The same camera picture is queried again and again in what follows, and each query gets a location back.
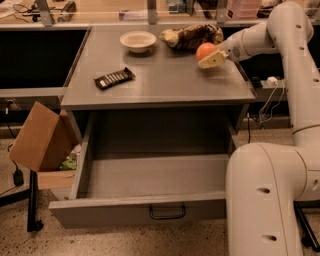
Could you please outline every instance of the cabinet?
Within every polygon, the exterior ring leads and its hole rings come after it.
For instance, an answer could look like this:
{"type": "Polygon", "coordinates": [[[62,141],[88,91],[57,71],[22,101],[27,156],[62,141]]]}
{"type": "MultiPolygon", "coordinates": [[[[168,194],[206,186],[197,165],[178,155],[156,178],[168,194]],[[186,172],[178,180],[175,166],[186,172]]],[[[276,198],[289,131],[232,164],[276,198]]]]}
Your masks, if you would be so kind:
{"type": "Polygon", "coordinates": [[[119,44],[127,31],[168,27],[92,27],[61,103],[89,115],[69,199],[49,206],[64,227],[225,217],[225,169],[255,94],[232,62],[200,70],[160,40],[145,54],[119,44]],[[135,80],[96,87],[124,67],[135,80]]]}

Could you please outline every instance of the crumpled bag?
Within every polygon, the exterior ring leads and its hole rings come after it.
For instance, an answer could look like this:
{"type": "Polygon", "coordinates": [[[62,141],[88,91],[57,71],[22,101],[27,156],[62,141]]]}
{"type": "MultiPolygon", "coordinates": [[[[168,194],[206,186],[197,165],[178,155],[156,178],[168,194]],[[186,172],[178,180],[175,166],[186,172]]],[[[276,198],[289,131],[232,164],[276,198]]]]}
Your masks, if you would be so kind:
{"type": "Polygon", "coordinates": [[[191,51],[196,51],[203,43],[219,44],[224,40],[222,29],[211,24],[166,29],[159,34],[159,38],[173,49],[191,51]]]}

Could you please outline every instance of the gray tabletop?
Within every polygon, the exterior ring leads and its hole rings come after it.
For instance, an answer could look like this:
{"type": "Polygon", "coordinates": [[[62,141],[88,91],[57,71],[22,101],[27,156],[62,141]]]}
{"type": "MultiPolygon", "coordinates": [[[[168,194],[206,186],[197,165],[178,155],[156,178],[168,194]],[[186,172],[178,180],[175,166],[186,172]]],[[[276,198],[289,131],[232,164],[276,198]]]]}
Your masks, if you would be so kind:
{"type": "Polygon", "coordinates": [[[161,31],[173,27],[93,27],[62,100],[62,108],[98,110],[254,101],[252,87],[244,81],[233,62],[227,61],[223,66],[202,70],[194,53],[172,50],[158,38],[161,31]],[[156,35],[157,42],[147,53],[134,54],[120,44],[120,36],[134,30],[156,35]],[[107,90],[95,85],[94,78],[125,67],[135,74],[134,80],[107,90]]]}

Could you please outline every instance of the brown box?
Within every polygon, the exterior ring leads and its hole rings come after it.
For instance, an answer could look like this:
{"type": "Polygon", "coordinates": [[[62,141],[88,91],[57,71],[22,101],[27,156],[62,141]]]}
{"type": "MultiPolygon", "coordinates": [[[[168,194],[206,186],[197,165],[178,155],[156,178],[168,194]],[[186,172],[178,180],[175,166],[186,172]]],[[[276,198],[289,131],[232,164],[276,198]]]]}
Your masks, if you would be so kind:
{"type": "Polygon", "coordinates": [[[75,171],[60,171],[59,167],[77,143],[65,111],[58,115],[35,102],[9,158],[38,172],[39,189],[69,187],[75,171]]]}

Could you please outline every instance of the drawer handle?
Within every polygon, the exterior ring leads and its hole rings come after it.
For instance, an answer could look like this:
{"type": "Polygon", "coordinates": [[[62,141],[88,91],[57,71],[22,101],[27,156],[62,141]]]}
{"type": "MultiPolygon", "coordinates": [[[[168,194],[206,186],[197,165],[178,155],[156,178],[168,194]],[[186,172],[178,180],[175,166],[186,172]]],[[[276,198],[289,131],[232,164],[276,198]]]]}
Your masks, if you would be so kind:
{"type": "Polygon", "coordinates": [[[186,216],[186,207],[184,205],[182,205],[181,207],[181,213],[178,215],[171,215],[171,216],[156,216],[153,213],[153,209],[152,206],[150,206],[149,208],[149,214],[150,217],[154,220],[174,220],[174,219],[181,219],[184,216],[186,216]]]}

